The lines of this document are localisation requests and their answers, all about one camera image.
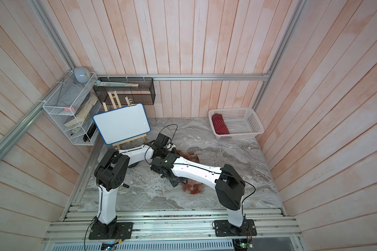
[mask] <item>red polka dot cloth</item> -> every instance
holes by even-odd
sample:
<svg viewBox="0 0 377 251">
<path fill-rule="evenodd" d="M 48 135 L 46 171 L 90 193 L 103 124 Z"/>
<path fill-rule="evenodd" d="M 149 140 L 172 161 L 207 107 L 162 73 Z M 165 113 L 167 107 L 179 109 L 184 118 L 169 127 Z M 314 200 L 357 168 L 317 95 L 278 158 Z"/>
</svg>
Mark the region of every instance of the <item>red polka dot cloth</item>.
<svg viewBox="0 0 377 251">
<path fill-rule="evenodd" d="M 212 115 L 212 124 L 214 125 L 216 134 L 230 134 L 225 122 L 223 121 L 222 114 L 214 113 L 214 115 Z"/>
</svg>

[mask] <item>white plastic basket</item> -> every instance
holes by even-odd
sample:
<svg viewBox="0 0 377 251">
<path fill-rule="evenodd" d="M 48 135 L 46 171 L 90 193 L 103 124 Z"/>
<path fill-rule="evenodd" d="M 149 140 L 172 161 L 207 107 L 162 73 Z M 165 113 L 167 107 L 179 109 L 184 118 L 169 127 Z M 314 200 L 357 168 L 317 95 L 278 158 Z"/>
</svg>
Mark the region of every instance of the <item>white plastic basket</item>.
<svg viewBox="0 0 377 251">
<path fill-rule="evenodd" d="M 230 134 L 216 134 L 212 123 L 212 115 L 215 113 L 222 115 Z M 217 140 L 254 138 L 257 134 L 264 133 L 260 119 L 251 108 L 212 109 L 209 110 L 208 117 Z"/>
</svg>

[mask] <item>gray marble surface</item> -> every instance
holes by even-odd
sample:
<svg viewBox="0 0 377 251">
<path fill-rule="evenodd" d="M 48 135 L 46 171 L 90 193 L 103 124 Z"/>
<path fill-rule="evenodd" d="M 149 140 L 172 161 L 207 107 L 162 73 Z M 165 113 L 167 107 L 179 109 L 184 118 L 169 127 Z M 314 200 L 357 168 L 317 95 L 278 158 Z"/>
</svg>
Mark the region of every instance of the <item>gray marble surface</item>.
<svg viewBox="0 0 377 251">
<path fill-rule="evenodd" d="M 218 141 L 211 130 L 208 118 L 150 118 L 151 132 L 147 140 L 156 138 L 160 130 L 168 124 L 177 124 L 173 138 L 176 148 L 198 154 L 201 164 L 223 167 L 232 165 L 241 178 L 252 183 L 256 192 L 244 202 L 244 208 L 277 208 L 282 201 L 276 193 L 274 181 L 267 168 L 262 151 L 255 139 Z M 175 126 L 165 128 L 162 133 L 172 137 Z M 143 144 L 141 139 L 122 144 L 128 149 Z M 99 155 L 101 160 L 110 146 L 104 145 Z M 180 185 L 173 188 L 166 178 L 151 171 L 145 161 L 127 170 L 124 182 L 130 188 L 120 187 L 117 194 L 116 210 L 164 210 L 164 209 L 217 209 L 223 208 L 215 190 L 204 186 L 198 194 L 183 192 Z M 246 185 L 245 195 L 253 188 Z M 80 211 L 98 210 L 98 188 L 92 176 L 85 189 Z"/>
</svg>

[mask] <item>white wire shelf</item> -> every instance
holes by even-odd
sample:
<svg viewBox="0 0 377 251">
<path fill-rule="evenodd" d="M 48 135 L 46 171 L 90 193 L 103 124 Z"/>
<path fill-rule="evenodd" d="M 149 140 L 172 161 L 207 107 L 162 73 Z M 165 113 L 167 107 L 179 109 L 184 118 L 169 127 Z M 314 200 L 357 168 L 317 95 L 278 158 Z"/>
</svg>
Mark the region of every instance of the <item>white wire shelf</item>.
<svg viewBox="0 0 377 251">
<path fill-rule="evenodd" d="M 71 71 L 43 105 L 45 111 L 74 145 L 93 145 L 98 136 L 97 129 L 91 137 L 88 136 L 88 132 L 94 123 L 92 116 L 97 114 L 101 108 L 99 101 L 96 101 L 84 121 L 81 121 L 81 118 L 77 119 L 78 108 L 81 104 L 92 98 L 92 95 L 96 97 L 92 87 L 97 79 L 96 74 L 91 72 L 89 81 L 86 84 L 81 84 L 76 80 L 74 71 Z M 65 126 L 66 122 L 73 119 L 76 120 L 75 124 L 69 127 Z"/>
</svg>

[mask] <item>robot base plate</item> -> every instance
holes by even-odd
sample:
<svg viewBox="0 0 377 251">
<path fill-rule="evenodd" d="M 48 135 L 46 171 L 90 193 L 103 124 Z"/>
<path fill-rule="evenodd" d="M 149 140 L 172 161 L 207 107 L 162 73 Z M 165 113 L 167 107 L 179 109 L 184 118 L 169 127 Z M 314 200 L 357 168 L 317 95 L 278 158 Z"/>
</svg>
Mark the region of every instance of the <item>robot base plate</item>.
<svg viewBox="0 0 377 251">
<path fill-rule="evenodd" d="M 256 227 L 254 226 L 254 220 L 245 219 L 241 227 L 236 227 L 230 224 L 227 220 L 214 221 L 215 235 L 218 237 L 226 236 L 246 236 L 246 231 L 249 229 L 253 236 L 257 235 Z"/>
<path fill-rule="evenodd" d="M 130 239 L 131 231 L 133 229 L 132 222 L 117 222 L 115 234 L 108 238 L 100 229 L 93 227 L 92 232 L 89 234 L 90 240 L 105 240 L 105 239 Z"/>
</svg>

